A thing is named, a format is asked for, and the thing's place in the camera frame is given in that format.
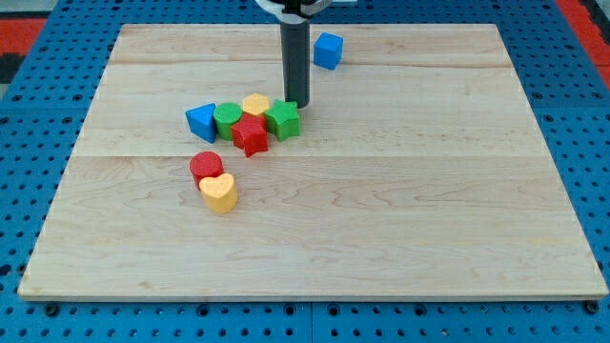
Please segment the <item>toy block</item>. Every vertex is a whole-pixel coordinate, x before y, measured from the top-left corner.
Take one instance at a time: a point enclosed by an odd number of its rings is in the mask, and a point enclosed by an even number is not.
[[[269,98],[259,93],[246,96],[241,105],[244,113],[256,116],[265,116],[265,111],[271,107]]]
[[[242,115],[237,124],[231,126],[231,134],[233,144],[243,149],[246,157],[269,149],[264,116]]]
[[[296,102],[275,100],[274,105],[265,112],[267,131],[274,134],[278,141],[300,135],[300,117]]]
[[[216,104],[208,104],[186,111],[191,132],[209,143],[213,143],[216,140],[215,108]]]
[[[218,129],[218,136],[225,140],[232,140],[231,126],[239,121],[243,113],[241,107],[236,103],[223,103],[213,111],[213,120]]]
[[[216,153],[211,151],[203,151],[193,156],[189,165],[193,181],[199,190],[199,182],[205,177],[220,176],[224,170],[222,167],[222,159]]]
[[[199,189],[208,208],[216,213],[227,213],[237,203],[235,179],[229,173],[203,178]]]
[[[314,44],[314,64],[333,71],[343,55],[343,37],[322,32]]]

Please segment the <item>blue block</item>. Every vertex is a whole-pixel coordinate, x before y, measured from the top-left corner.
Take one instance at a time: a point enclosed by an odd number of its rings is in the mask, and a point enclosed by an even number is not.
[[[333,71],[343,54],[343,37],[323,32],[315,41],[314,64]]]
[[[191,132],[210,143],[216,140],[215,108],[216,104],[212,103],[186,111]]]

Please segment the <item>blue surface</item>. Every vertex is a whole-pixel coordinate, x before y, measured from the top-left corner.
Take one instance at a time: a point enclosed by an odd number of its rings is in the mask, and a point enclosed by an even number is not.
[[[191,132],[210,143],[216,140],[215,108],[216,104],[208,104],[185,112]]]
[[[286,304],[211,304],[206,315],[200,304],[62,303],[55,308],[20,300],[19,272],[121,23],[274,21],[250,0],[59,2],[0,103],[0,341],[610,340],[607,299],[596,312],[580,302],[302,303],[293,311]],[[353,8],[326,9],[315,22],[496,23],[608,279],[610,94],[552,1],[360,0]]]
[[[343,38],[322,32],[314,44],[314,64],[333,71],[343,55]]]

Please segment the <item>green hexagon block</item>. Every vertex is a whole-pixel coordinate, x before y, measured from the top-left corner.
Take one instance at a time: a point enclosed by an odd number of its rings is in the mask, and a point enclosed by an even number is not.
[[[236,103],[223,103],[213,110],[213,120],[216,122],[218,136],[225,140],[233,140],[231,126],[241,118],[241,107]]]
[[[296,102],[275,100],[274,105],[265,112],[267,131],[274,134],[278,141],[301,134],[301,119],[296,110]]]

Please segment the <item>wooden board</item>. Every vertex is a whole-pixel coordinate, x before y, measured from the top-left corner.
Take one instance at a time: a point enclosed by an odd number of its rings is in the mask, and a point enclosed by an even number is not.
[[[282,95],[277,26],[127,25],[19,293],[70,301],[482,301],[608,290],[495,26],[315,26],[302,136],[246,159],[184,110]],[[204,206],[191,156],[235,175]]]

